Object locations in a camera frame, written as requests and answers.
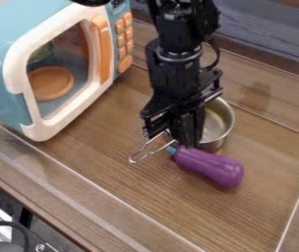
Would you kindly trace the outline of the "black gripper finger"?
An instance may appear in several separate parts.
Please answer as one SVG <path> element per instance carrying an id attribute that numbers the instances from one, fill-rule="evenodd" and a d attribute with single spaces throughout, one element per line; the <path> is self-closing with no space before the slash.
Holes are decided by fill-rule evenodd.
<path id="1" fill-rule="evenodd" d="M 187 145 L 187 115 L 179 114 L 175 115 L 171 124 L 170 131 L 174 139 L 182 144 Z"/>
<path id="2" fill-rule="evenodd" d="M 190 113 L 190 126 L 188 126 L 188 146 L 198 147 L 203 134 L 205 125 L 205 107 L 199 107 Z"/>

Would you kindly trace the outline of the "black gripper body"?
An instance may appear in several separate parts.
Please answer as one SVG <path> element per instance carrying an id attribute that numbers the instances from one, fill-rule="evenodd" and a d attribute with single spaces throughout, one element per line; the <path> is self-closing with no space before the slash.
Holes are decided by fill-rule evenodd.
<path id="1" fill-rule="evenodd" d="M 172 61 L 156 53 L 147 55 L 148 78 L 152 96 L 140 111 L 143 131 L 154 138 L 160 130 L 170 130 L 175 115 L 187 115 L 187 137 L 190 113 L 222 95 L 219 69 L 199 66 L 199 59 Z"/>

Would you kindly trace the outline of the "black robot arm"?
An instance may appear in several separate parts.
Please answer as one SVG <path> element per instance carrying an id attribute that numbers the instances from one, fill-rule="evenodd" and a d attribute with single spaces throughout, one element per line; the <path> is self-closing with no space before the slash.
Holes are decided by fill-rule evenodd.
<path id="1" fill-rule="evenodd" d="M 199 146 L 205 106 L 223 94 L 222 70 L 199 64 L 202 44 L 214 41 L 221 12 L 213 0 L 147 0 L 158 37 L 146 45 L 152 96 L 140 111 L 150 138 L 171 133 L 180 145 Z"/>

